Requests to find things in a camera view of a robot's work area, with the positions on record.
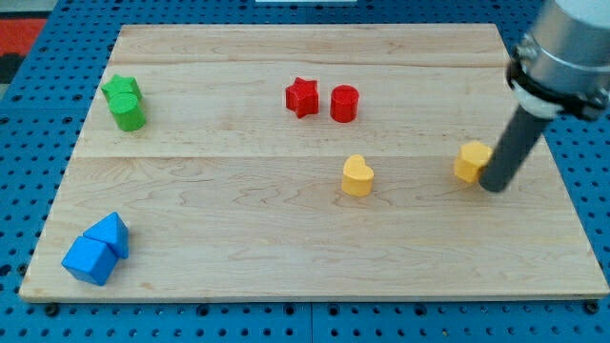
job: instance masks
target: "yellow hexagon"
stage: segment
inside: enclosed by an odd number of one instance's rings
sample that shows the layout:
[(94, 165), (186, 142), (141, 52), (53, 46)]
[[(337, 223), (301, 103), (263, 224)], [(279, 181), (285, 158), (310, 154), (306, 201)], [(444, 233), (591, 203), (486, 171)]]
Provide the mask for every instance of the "yellow hexagon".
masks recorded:
[(492, 152), (490, 147), (479, 141), (462, 145), (454, 163), (454, 175), (468, 183), (478, 181), (483, 168), (489, 163)]

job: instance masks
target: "green cylinder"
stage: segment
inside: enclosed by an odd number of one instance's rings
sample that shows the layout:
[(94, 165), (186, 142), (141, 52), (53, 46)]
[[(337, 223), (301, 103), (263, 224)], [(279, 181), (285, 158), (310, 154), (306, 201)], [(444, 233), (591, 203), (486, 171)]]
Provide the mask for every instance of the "green cylinder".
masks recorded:
[(136, 131), (146, 124), (146, 117), (135, 94), (115, 94), (109, 101), (108, 107), (116, 125), (122, 131)]

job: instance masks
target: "wood grain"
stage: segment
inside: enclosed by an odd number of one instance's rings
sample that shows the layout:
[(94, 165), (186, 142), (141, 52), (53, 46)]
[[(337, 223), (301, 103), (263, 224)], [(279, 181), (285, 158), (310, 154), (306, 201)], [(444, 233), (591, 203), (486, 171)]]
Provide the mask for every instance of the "wood grain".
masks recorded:
[[(452, 175), (493, 144), (515, 101), (491, 25), (126, 26), (103, 76), (133, 75), (144, 129), (119, 131), (98, 92), (20, 294), (31, 302), (517, 300), (608, 286), (543, 142), (511, 188)], [(320, 115), (283, 105), (294, 77)], [(358, 119), (328, 115), (332, 87)], [(373, 192), (340, 189), (353, 153)], [(60, 260), (108, 212), (131, 256), (105, 287)]]

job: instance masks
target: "yellow heart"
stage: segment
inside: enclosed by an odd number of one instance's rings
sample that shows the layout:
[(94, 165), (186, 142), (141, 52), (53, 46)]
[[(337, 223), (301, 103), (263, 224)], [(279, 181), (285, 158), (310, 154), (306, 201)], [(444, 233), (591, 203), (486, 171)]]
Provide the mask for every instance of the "yellow heart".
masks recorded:
[(373, 188), (373, 170), (359, 154), (350, 156), (343, 166), (341, 189), (353, 196), (365, 196)]

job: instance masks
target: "red star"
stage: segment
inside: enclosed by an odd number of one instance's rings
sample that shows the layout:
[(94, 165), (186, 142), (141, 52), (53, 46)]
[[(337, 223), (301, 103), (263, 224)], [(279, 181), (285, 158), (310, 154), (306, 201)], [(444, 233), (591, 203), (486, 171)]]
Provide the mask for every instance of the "red star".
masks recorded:
[(295, 82), (286, 88), (286, 108), (294, 111), (297, 118), (317, 114), (318, 102), (315, 80), (307, 81), (297, 77)]

